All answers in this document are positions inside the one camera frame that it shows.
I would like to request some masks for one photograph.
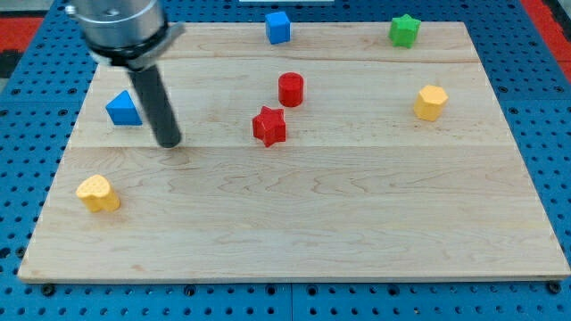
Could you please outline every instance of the yellow hexagon block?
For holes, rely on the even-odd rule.
[[[425,86],[418,92],[414,113],[420,119],[435,121],[440,117],[447,102],[448,95],[442,87]]]
[[[88,210],[114,211],[119,208],[119,197],[107,178],[101,175],[93,175],[81,183],[75,194],[86,205]]]

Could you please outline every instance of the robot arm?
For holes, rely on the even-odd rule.
[[[176,146],[180,130],[155,63],[184,25],[169,26],[158,0],[71,0],[65,11],[97,62],[127,69],[159,145]]]

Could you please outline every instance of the blue cube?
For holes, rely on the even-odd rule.
[[[140,126],[143,124],[127,90],[108,103],[105,109],[115,125]]]
[[[291,23],[285,12],[266,14],[266,36],[272,45],[288,42],[291,37]]]

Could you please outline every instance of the wooden cutting board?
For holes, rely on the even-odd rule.
[[[184,132],[118,128],[123,89],[100,66],[19,276],[30,283],[441,282],[560,279],[565,260],[462,23],[423,22],[412,49],[388,23],[187,24],[161,58]],[[252,136],[277,78],[300,72],[287,141]],[[418,90],[450,100],[436,122]],[[119,210],[74,194],[94,174]]]

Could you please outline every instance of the green star block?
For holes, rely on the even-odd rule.
[[[393,18],[389,38],[393,41],[393,46],[411,48],[417,39],[418,29],[420,29],[420,20],[405,14],[402,17]]]

